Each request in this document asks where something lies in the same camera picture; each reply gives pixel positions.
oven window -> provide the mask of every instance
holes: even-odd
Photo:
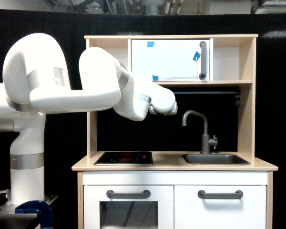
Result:
[[[100,202],[101,229],[158,229],[158,203]]]

stovetop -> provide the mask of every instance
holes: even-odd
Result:
[[[142,165],[153,164],[153,156],[149,151],[105,152],[94,165]]]

gray faucet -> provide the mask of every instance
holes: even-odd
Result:
[[[211,154],[210,152],[210,146],[214,146],[214,149],[216,149],[217,146],[217,137],[213,137],[210,139],[210,136],[208,134],[208,121],[206,119],[206,116],[202,113],[199,113],[197,111],[188,110],[185,112],[185,114],[182,117],[182,126],[186,126],[186,119],[189,115],[196,115],[198,117],[201,117],[204,121],[204,133],[202,134],[202,141],[201,141],[201,154]]]

oven door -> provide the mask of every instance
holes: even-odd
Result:
[[[173,229],[173,186],[84,186],[85,229]]]

sink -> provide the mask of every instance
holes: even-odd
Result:
[[[250,163],[239,156],[231,154],[184,154],[183,158],[193,165],[249,165]]]

